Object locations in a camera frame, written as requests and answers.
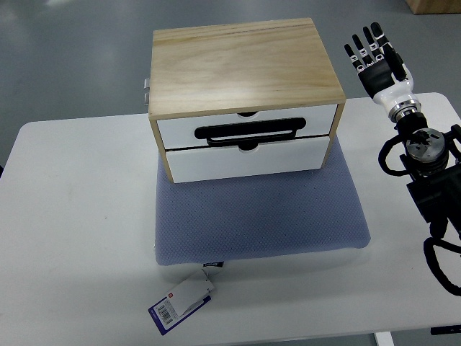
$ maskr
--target gray floor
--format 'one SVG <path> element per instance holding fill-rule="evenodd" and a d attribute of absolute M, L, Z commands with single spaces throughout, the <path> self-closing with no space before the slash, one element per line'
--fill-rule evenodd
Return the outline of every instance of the gray floor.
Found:
<path fill-rule="evenodd" d="M 461 114 L 461 14 L 416 16 L 404 0 L 0 0 L 0 165 L 25 123 L 146 112 L 154 30 L 298 17 L 313 18 L 348 98 L 366 94 L 344 43 L 378 21 L 415 92 L 445 94 Z M 393 337 L 397 346 L 461 344 L 428 329 Z M 362 335 L 279 345 L 374 344 Z"/>

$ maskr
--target black cable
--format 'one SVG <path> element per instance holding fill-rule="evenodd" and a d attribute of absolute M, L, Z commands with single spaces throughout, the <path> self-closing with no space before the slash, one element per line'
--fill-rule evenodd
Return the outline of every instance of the black cable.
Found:
<path fill-rule="evenodd" d="M 402 139 L 400 135 L 397 135 L 396 137 L 391 138 L 389 141 L 386 141 L 386 143 L 384 143 L 384 146 L 382 146 L 379 155 L 377 156 L 377 161 L 379 162 L 381 169 L 384 171 L 384 173 L 393 175 L 394 177 L 402 177 L 404 175 L 410 174 L 407 170 L 394 171 L 393 169 L 390 169 L 388 167 L 388 164 L 386 163 L 386 158 L 388 157 L 392 148 L 399 144 L 401 141 Z"/>
<path fill-rule="evenodd" d="M 454 296 L 461 296 L 461 287 L 456 286 L 454 283 L 452 283 L 444 274 L 443 270 L 440 268 L 440 264 L 437 260 L 434 246 L 441 247 L 443 249 L 457 254 L 461 254 L 461 247 L 451 244 L 445 240 L 436 239 L 432 237 L 424 241 L 424 256 L 426 256 L 426 262 L 432 274 L 434 274 L 437 281 L 439 281 L 439 283 L 448 292 L 450 292 Z"/>

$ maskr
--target blue cushion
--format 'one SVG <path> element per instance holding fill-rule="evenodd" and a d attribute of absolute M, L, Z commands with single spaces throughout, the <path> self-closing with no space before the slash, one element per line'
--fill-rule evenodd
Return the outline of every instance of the blue cushion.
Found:
<path fill-rule="evenodd" d="M 325 167 L 311 171 L 172 184 L 158 162 L 160 265 L 362 248 L 369 242 L 338 138 Z"/>

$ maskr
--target drawer unit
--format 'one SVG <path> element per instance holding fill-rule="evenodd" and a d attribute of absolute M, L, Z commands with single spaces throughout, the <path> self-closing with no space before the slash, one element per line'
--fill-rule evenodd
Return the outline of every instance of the drawer unit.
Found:
<path fill-rule="evenodd" d="M 311 19 L 154 32 L 149 120 L 172 182 L 321 168 L 344 102 Z"/>

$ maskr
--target label tag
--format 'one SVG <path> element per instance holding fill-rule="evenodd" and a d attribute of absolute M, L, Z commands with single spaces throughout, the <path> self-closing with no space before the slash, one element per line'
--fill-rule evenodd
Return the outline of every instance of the label tag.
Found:
<path fill-rule="evenodd" d="M 198 270 L 185 281 L 170 290 L 154 306 L 149 308 L 154 323 L 162 335 L 172 330 L 211 300 L 214 288 L 203 270 Z"/>

